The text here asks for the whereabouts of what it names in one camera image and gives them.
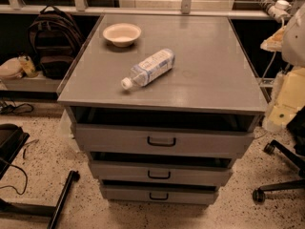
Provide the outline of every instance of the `bottle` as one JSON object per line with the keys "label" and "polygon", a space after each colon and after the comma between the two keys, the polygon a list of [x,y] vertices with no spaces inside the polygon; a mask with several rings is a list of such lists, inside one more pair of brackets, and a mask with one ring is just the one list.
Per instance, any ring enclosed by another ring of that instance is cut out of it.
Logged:
{"label": "bottle", "polygon": [[34,63],[31,61],[31,58],[26,53],[20,53],[18,60],[23,71],[30,78],[34,78],[38,75],[38,71],[36,70]]}
{"label": "bottle", "polygon": [[174,54],[169,49],[163,49],[131,68],[129,77],[121,81],[125,90],[133,86],[144,87],[161,74],[173,67]]}

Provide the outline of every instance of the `drawer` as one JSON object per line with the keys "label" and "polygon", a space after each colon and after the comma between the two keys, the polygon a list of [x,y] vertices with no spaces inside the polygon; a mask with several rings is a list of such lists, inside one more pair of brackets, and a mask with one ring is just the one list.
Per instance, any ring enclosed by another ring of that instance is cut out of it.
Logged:
{"label": "drawer", "polygon": [[103,198],[131,201],[190,203],[210,205],[218,193],[208,189],[150,187],[149,184],[132,186],[106,182],[100,187]]}
{"label": "drawer", "polygon": [[84,151],[239,158],[252,143],[254,135],[77,124],[75,138]]}
{"label": "drawer", "polygon": [[231,169],[173,166],[146,163],[94,161],[90,164],[94,177],[103,180],[162,182],[170,184],[224,186]]}

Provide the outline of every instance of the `black drawer handle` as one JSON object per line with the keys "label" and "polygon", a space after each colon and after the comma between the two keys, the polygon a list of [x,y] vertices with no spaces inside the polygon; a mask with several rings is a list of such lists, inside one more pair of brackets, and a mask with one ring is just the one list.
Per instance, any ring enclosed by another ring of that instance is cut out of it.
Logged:
{"label": "black drawer handle", "polygon": [[159,147],[173,147],[175,145],[175,137],[173,138],[172,143],[155,143],[151,142],[151,137],[147,137],[147,143],[150,144],[151,146],[159,146]]}
{"label": "black drawer handle", "polygon": [[158,200],[158,201],[165,201],[165,200],[169,199],[169,194],[167,193],[164,198],[154,198],[152,193],[150,193],[150,199],[151,200]]}
{"label": "black drawer handle", "polygon": [[167,177],[154,177],[151,175],[151,171],[148,171],[147,176],[151,179],[169,179],[169,178],[171,178],[171,172],[169,172]]}

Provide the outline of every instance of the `backpack pocket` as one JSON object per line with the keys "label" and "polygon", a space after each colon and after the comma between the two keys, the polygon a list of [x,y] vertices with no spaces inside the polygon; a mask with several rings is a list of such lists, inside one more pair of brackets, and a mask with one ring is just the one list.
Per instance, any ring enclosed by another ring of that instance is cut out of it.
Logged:
{"label": "backpack pocket", "polygon": [[63,79],[73,59],[66,55],[44,56],[40,59],[41,70],[47,78]]}

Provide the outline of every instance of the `floor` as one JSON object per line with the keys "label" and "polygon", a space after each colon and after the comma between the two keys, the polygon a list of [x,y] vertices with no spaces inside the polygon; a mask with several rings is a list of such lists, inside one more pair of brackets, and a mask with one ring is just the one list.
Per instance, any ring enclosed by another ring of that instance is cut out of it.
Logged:
{"label": "floor", "polygon": [[[22,115],[1,115],[0,124],[13,123],[30,134],[29,145],[13,164],[29,176],[26,193],[18,196],[13,189],[1,189],[0,198],[10,202],[54,206],[70,170],[80,179],[71,187],[57,228],[305,228],[305,191],[282,191],[267,194],[264,204],[252,200],[254,188],[279,181],[298,179],[296,167],[279,152],[266,155],[262,149],[272,139],[292,148],[290,135],[255,129],[255,140],[234,167],[234,174],[219,197],[209,207],[202,205],[107,201],[98,182],[92,178],[86,156],[63,135],[63,109],[55,103],[32,103],[34,111]],[[22,191],[25,178],[9,168],[0,186],[14,185]],[[47,228],[45,219],[1,218],[1,229]]]}

